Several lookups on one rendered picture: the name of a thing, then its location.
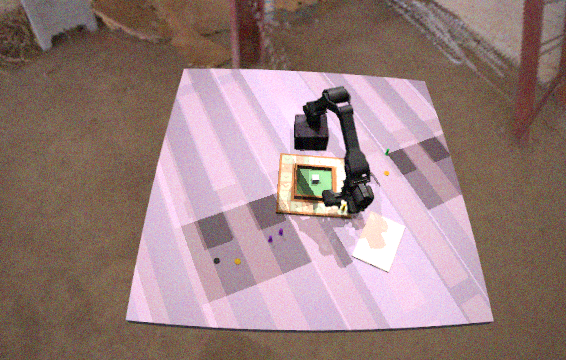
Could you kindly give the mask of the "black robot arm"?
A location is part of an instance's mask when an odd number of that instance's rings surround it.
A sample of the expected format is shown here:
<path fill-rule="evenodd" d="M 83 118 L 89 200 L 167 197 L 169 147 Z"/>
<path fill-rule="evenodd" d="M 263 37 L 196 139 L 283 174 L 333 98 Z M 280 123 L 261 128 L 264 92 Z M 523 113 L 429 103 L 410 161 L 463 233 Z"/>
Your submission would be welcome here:
<path fill-rule="evenodd" d="M 339 118 L 346 151 L 343 158 L 344 186 L 351 193 L 344 196 L 343 201 L 346 202 L 348 214 L 365 211 L 373 202 L 366 186 L 370 182 L 371 174 L 366 155 L 360 149 L 353 108 L 350 104 L 351 95 L 343 86 L 324 89 L 321 94 L 321 98 L 308 101 L 303 106 L 306 127 L 321 128 L 321 115 L 327 113 L 327 109 Z M 348 103 L 346 106 L 337 105 L 346 102 Z M 366 176 L 363 177 L 363 174 Z"/>

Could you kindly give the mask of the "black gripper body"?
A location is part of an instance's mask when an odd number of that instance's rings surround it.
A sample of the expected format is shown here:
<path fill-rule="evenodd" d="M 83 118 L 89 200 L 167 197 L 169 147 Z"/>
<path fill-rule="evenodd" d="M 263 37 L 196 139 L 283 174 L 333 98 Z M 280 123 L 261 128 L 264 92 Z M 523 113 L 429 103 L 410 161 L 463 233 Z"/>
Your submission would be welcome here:
<path fill-rule="evenodd" d="M 372 200 L 374 200 L 374 194 L 373 194 L 372 188 L 369 185 L 367 185 L 367 188 L 369 190 L 369 194 L 370 194 Z M 334 207 L 337 204 L 340 204 L 341 201 L 343 201 L 344 196 L 351 194 L 350 190 L 345 188 L 344 180 L 343 180 L 343 187 L 341 187 L 341 190 L 342 190 L 342 192 L 339 192 L 339 194 L 336 194 L 336 195 L 335 195 L 333 189 L 323 190 L 322 198 L 323 198 L 325 207 Z"/>

